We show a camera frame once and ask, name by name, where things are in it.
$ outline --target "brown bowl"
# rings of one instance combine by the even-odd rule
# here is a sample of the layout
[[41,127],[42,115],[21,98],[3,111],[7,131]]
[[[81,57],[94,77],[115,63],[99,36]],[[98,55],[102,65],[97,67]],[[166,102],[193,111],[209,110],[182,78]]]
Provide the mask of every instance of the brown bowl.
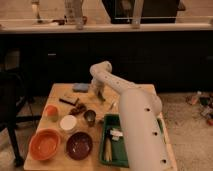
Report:
[[93,147],[92,138],[85,132],[73,134],[67,141],[67,154],[75,160],[86,158]]
[[34,160],[47,160],[52,158],[61,142],[60,135],[52,129],[37,132],[30,140],[29,152]]

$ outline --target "dark bowl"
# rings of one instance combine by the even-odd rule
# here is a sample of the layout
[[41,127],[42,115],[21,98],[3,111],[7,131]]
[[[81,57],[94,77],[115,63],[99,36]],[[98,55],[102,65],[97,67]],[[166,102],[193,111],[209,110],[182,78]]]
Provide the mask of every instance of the dark bowl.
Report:
[[73,134],[67,141],[67,154],[75,160],[86,158],[93,147],[92,138],[85,132]]

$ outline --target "small cup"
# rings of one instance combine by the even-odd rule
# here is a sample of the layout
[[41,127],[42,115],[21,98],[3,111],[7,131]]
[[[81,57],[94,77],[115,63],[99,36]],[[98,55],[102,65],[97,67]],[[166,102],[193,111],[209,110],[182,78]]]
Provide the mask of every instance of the small cup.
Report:
[[94,126],[95,124],[95,117],[96,117],[96,113],[94,110],[87,110],[85,113],[84,113],[84,118],[87,122],[87,124],[92,127]]
[[61,119],[59,124],[60,124],[60,128],[64,132],[66,132],[68,134],[72,134],[73,132],[75,132],[76,125],[77,125],[77,119],[75,116],[66,115]]
[[45,110],[44,114],[47,118],[49,118],[52,122],[56,122],[58,120],[58,108],[53,105],[48,105]]

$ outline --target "tray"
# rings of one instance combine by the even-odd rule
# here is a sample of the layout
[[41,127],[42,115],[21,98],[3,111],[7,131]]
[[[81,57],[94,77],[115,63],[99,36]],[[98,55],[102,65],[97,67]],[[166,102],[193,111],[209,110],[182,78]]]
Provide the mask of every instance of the tray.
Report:
[[[160,130],[163,133],[162,122],[160,119],[157,119],[157,121],[158,121]],[[106,133],[107,133],[107,130],[111,128],[121,129],[119,116],[117,114],[106,114],[104,117],[104,124],[103,124],[102,137],[101,137],[100,150],[99,150],[99,161],[104,165],[129,167],[123,137],[120,137],[119,141],[111,140],[112,161],[106,161],[104,159],[105,141],[107,138]]]

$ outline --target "tiled floor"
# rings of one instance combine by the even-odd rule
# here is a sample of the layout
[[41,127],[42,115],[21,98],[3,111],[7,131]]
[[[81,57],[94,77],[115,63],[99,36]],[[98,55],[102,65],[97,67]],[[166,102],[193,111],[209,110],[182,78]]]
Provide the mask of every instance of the tiled floor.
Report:
[[[192,93],[160,93],[163,102],[163,113],[170,140],[175,153],[179,171],[212,171],[213,170],[213,130],[201,117],[203,107],[200,104],[190,106],[186,97]],[[32,104],[34,114],[41,114],[46,102],[44,97],[36,97]],[[28,106],[22,113],[29,114]],[[35,132],[33,122],[19,124],[16,131],[21,155],[25,158],[28,143]],[[7,131],[0,133],[0,170],[22,171],[13,166],[13,151]]]

